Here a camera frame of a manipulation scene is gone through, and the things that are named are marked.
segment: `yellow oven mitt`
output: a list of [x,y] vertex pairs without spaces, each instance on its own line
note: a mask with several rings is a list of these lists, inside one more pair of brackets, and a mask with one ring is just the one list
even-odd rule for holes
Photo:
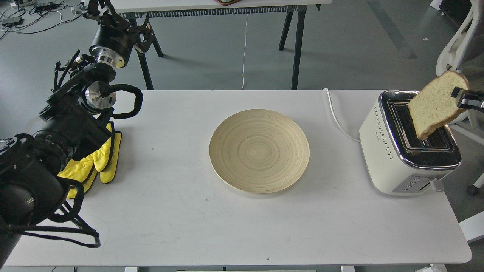
[[[108,183],[113,180],[118,163],[121,132],[113,132],[113,122],[109,122],[106,128],[111,131],[112,136],[101,148],[80,161],[69,161],[66,168],[58,174],[59,177],[79,181],[84,187],[84,192],[91,188],[99,172],[101,173],[102,183]],[[67,194],[67,198],[74,198],[76,193],[75,189],[71,189]]]

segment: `stainless steel toaster top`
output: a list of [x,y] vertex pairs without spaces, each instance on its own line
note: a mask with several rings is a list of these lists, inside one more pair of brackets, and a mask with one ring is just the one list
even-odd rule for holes
[[378,98],[382,121],[400,159],[414,168],[448,170],[459,166],[461,155],[447,125],[419,140],[408,110],[416,91],[385,91]]

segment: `toaster lever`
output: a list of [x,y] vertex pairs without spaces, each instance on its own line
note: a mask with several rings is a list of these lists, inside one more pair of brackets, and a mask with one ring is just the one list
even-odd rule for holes
[[444,182],[442,180],[439,180],[438,178],[434,178],[433,180],[431,180],[430,185],[432,186],[432,189],[436,192],[443,192],[445,189]]

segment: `slice of bread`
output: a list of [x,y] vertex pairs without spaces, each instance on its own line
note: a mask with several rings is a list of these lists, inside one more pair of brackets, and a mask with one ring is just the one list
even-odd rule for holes
[[454,71],[446,71],[432,80],[409,103],[417,138],[425,140],[436,129],[448,124],[466,111],[456,106],[451,97],[454,87],[468,90],[467,79]]

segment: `silver metal joint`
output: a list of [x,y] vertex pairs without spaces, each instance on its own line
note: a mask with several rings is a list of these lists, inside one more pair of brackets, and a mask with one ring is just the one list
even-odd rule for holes
[[101,96],[99,81],[93,82],[89,87],[87,87],[86,92],[86,102],[95,109],[107,109],[114,105],[116,102],[116,93],[112,92],[107,97]]
[[109,64],[113,68],[121,68],[124,66],[123,57],[107,47],[97,46],[92,49],[91,54],[96,58],[97,62]]

